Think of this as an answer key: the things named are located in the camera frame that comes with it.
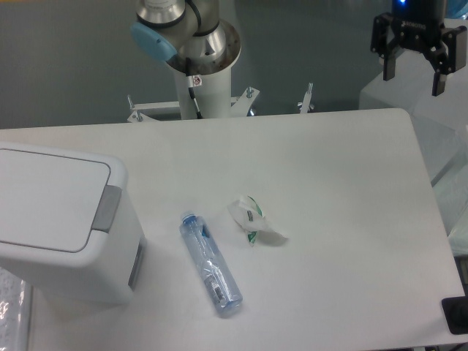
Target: white table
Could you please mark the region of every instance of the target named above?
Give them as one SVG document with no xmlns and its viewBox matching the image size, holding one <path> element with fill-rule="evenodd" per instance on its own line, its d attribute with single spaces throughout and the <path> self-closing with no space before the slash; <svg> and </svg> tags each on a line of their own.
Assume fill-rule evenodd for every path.
<svg viewBox="0 0 468 351">
<path fill-rule="evenodd" d="M 0 131 L 112 154 L 148 238 L 135 297 L 34 291 L 30 350 L 376 350 L 468 341 L 440 301 L 463 295 L 403 110 Z M 290 239 L 250 247 L 226 205 L 252 195 Z M 216 316 L 178 233 L 203 215 L 244 295 Z"/>
</svg>

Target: bottle cap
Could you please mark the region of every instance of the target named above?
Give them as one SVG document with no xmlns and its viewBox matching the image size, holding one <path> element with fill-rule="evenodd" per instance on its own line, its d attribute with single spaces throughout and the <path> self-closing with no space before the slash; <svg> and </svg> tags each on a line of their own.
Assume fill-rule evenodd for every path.
<svg viewBox="0 0 468 351">
<path fill-rule="evenodd" d="M 186 220 L 187 218 L 189 217 L 195 217 L 195 214 L 193 213 L 193 211 L 185 211 L 181 214 L 181 221 L 183 222 L 184 220 Z"/>
</svg>

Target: crumpled plastic wrapper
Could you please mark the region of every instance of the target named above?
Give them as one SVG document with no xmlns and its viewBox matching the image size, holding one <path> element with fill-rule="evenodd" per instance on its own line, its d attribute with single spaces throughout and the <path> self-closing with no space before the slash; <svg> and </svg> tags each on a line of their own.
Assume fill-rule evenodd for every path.
<svg viewBox="0 0 468 351">
<path fill-rule="evenodd" d="M 227 207 L 227 210 L 237 224 L 244 229 L 251 246 L 254 246 L 257 239 L 274 246 L 282 245 L 287 240 L 263 216 L 262 210 L 252 197 L 241 195 L 239 200 Z"/>
</svg>

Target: cable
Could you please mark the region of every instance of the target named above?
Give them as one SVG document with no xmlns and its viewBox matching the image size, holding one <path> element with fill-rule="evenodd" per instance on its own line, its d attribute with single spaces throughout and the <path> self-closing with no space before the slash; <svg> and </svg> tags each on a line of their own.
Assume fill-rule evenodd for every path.
<svg viewBox="0 0 468 351">
<path fill-rule="evenodd" d="M 187 77 L 190 76 L 190 58 L 185 59 L 185 75 Z M 197 113 L 197 119 L 203 119 L 202 113 L 200 111 L 200 106 L 198 106 L 197 99 L 195 98 L 195 92 L 192 87 L 189 87 L 189 95 L 190 99 L 193 101 L 193 105 L 195 107 L 195 112 Z"/>
</svg>

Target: light blue joint cap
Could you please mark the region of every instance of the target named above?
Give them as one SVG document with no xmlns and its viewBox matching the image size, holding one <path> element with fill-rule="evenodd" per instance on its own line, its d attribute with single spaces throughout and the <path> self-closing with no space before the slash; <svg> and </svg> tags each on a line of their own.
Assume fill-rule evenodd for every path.
<svg viewBox="0 0 468 351">
<path fill-rule="evenodd" d="M 141 23 L 133 23 L 130 31 L 137 45 L 157 61 L 166 62 L 177 54 L 176 48 L 166 38 Z"/>
</svg>

